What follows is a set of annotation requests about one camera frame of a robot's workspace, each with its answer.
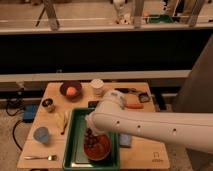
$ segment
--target orange bowl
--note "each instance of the orange bowl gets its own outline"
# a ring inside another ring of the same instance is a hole
[[[77,80],[65,81],[60,87],[60,93],[67,98],[74,98],[81,94],[82,85]]]

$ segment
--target white cup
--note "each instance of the white cup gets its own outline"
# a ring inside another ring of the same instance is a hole
[[[90,82],[93,90],[93,94],[96,96],[102,96],[104,90],[104,82],[101,79],[93,79]]]

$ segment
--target red bowl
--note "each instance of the red bowl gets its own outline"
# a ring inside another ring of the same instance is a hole
[[[84,153],[93,161],[101,161],[108,157],[111,152],[111,141],[107,135],[99,135],[98,143],[89,147],[84,144]]]
[[[70,87],[74,87],[76,89],[76,92],[75,94],[72,94],[72,95],[68,95],[67,94],[67,90],[68,88]],[[81,94],[81,90],[82,90],[82,85],[79,81],[77,80],[71,80],[71,81],[65,81],[61,87],[60,87],[60,93],[65,96],[65,97],[68,97],[68,98],[74,98],[78,95]]]

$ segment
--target cup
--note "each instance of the cup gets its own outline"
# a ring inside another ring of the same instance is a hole
[[[50,140],[50,133],[47,127],[39,127],[33,133],[35,140],[42,144],[48,144]]]
[[[104,82],[101,79],[93,79],[90,85],[95,96],[102,96],[104,90]]]
[[[55,105],[53,104],[53,99],[47,98],[42,101],[42,106],[46,109],[48,113],[55,110]]]

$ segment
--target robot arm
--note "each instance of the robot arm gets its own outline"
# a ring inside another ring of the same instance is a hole
[[[96,135],[127,133],[213,154],[213,114],[145,113],[124,110],[124,106],[121,92],[108,91],[86,117],[88,127]]]

